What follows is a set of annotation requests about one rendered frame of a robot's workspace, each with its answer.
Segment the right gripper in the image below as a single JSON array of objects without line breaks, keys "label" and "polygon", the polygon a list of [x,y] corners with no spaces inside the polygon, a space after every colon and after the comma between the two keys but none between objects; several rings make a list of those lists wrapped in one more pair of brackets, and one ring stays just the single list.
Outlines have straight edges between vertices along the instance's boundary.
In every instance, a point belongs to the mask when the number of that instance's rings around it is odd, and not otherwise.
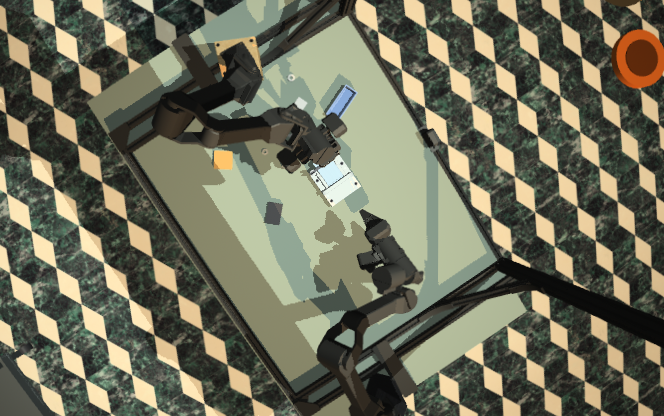
[{"label": "right gripper", "polygon": [[[326,125],[326,127],[323,124],[315,127],[321,130],[327,140],[330,139],[332,141],[334,139],[334,137],[331,135],[331,132],[335,138],[339,138],[347,132],[345,123],[338,117],[336,113],[331,112],[321,121]],[[294,152],[284,148],[279,153],[277,153],[277,159],[281,162],[289,174],[294,173],[301,167],[302,164],[305,165],[311,160],[306,156],[301,146],[297,146]]]}]

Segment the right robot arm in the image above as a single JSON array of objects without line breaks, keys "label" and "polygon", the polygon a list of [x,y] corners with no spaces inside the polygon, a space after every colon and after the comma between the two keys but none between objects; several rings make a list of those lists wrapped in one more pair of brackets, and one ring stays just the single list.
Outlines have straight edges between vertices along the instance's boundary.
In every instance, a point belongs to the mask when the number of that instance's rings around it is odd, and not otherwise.
[{"label": "right robot arm", "polygon": [[[251,103],[263,79],[243,42],[220,55],[224,61],[226,56],[226,72],[221,82],[190,94],[173,91],[161,96],[152,120],[159,135],[179,144],[198,144],[208,149],[253,140],[275,143],[291,151],[301,146],[306,156],[321,168],[335,160],[340,154],[339,143],[327,140],[310,115],[295,103],[287,108],[269,109],[256,117],[227,120],[211,117],[207,112],[233,100],[242,106]],[[195,118],[204,126],[202,132],[184,132]],[[290,131],[292,136],[287,141]]]}]

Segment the orange flat square plate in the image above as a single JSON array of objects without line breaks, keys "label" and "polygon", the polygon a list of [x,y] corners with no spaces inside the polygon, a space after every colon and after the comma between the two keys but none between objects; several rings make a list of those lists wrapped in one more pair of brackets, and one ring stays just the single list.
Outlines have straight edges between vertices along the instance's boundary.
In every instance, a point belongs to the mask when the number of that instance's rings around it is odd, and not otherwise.
[{"label": "orange flat square plate", "polygon": [[232,169],[232,151],[214,151],[214,169]]}]

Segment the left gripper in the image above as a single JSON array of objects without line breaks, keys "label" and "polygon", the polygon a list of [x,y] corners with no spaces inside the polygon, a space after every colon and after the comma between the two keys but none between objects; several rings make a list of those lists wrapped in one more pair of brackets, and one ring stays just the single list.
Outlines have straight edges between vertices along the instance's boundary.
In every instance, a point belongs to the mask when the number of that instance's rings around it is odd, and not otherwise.
[{"label": "left gripper", "polygon": [[386,220],[381,219],[363,209],[361,209],[359,212],[366,225],[365,236],[370,244],[372,244],[372,250],[374,250],[373,247],[375,245],[378,245],[382,255],[385,258],[385,265],[394,263],[398,259],[407,256],[403,248],[401,248],[395,241],[394,236],[390,236],[391,228]]}]

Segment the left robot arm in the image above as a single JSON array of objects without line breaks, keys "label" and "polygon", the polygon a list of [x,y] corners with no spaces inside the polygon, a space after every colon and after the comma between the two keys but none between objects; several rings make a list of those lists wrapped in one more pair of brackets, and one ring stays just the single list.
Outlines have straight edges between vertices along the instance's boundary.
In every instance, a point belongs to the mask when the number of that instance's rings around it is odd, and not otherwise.
[{"label": "left robot arm", "polygon": [[[336,376],[349,399],[350,416],[401,416],[388,397],[381,401],[367,393],[356,369],[352,368],[358,364],[357,360],[363,351],[363,335],[367,327],[391,314],[404,314],[415,308],[418,301],[415,290],[402,285],[419,285],[423,281],[424,272],[418,271],[408,256],[385,265],[385,258],[378,245],[373,249],[357,254],[357,259],[361,270],[366,269],[372,273],[377,293],[382,296],[355,310],[345,312],[340,322],[326,332],[316,355],[317,360]],[[379,264],[383,266],[375,268]],[[335,340],[347,329],[355,331],[352,348]]]}]

